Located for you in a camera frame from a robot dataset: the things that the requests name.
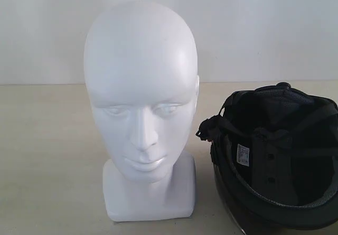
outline mannequin nose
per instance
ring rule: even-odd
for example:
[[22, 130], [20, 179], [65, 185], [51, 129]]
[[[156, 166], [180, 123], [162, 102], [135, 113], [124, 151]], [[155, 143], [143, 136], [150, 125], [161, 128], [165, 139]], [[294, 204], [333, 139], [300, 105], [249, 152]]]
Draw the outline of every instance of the mannequin nose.
[[132, 125], [130, 141], [139, 151], [146, 151], [158, 140], [154, 119], [148, 109], [136, 111], [135, 123]]

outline mannequin lips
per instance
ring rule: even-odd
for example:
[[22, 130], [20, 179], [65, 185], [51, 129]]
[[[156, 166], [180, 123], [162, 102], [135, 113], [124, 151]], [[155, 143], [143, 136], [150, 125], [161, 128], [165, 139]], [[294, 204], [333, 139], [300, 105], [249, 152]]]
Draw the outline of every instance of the mannequin lips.
[[165, 160], [165, 157], [162, 157], [156, 161], [145, 163], [141, 161], [133, 161], [125, 157], [125, 161], [129, 165], [131, 165], [135, 170], [138, 170], [140, 172], [150, 172], [158, 168], [163, 163], [164, 160]]

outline mannequin head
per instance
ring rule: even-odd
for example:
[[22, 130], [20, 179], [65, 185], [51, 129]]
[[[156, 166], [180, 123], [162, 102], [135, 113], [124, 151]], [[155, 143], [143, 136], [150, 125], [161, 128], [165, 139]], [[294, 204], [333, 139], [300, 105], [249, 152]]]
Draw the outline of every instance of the mannequin head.
[[92, 25], [86, 87], [109, 156], [127, 179], [151, 183], [171, 171], [196, 109], [197, 63], [189, 27], [162, 5], [120, 4]]

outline beige tabletop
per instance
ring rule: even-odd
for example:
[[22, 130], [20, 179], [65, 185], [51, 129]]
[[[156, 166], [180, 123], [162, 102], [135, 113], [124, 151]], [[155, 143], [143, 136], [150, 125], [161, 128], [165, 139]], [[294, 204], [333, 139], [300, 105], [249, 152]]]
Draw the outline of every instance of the beige tabletop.
[[[194, 136], [233, 91], [276, 82], [201, 84], [186, 149], [196, 162], [198, 201], [186, 219], [114, 223], [102, 194], [108, 159], [84, 85], [0, 86], [0, 235], [241, 234], [216, 191], [210, 144]], [[338, 81], [291, 82], [338, 101]], [[317, 231], [337, 234], [338, 223]]]

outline white wall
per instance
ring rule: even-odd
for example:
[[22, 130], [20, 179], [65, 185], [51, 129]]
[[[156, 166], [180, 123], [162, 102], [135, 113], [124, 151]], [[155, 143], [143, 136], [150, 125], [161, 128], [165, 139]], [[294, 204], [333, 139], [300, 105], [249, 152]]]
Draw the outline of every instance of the white wall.
[[[82, 83], [94, 18], [133, 0], [0, 0], [0, 83]], [[191, 27], [201, 81], [338, 79], [338, 0], [145, 0]]]

